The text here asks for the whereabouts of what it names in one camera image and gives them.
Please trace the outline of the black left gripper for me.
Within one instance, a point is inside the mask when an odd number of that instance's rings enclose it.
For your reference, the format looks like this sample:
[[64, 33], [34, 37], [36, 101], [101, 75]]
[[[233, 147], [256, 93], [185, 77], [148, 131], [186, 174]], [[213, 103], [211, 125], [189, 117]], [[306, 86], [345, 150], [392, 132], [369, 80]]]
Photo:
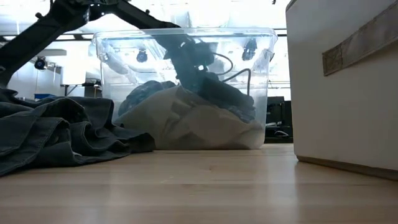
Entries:
[[197, 94], [216, 92], [224, 87], [218, 76], [209, 72], [206, 68], [199, 70], [194, 64], [185, 58], [173, 59], [173, 66], [177, 73], [176, 79], [181, 86]]

